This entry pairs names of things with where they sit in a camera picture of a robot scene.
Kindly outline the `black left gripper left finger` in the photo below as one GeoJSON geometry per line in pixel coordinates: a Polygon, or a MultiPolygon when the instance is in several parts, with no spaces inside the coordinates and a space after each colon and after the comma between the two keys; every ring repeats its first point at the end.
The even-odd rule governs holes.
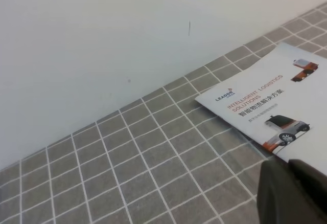
{"type": "Polygon", "coordinates": [[[315,203],[279,160],[261,165],[257,209],[260,223],[326,223],[326,204],[315,203]]]}

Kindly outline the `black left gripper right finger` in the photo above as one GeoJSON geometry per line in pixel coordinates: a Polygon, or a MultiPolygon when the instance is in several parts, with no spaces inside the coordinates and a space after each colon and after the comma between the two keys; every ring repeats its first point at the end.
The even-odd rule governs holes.
{"type": "Polygon", "coordinates": [[[289,160],[288,166],[311,199],[326,204],[326,175],[298,159],[289,160]]]}

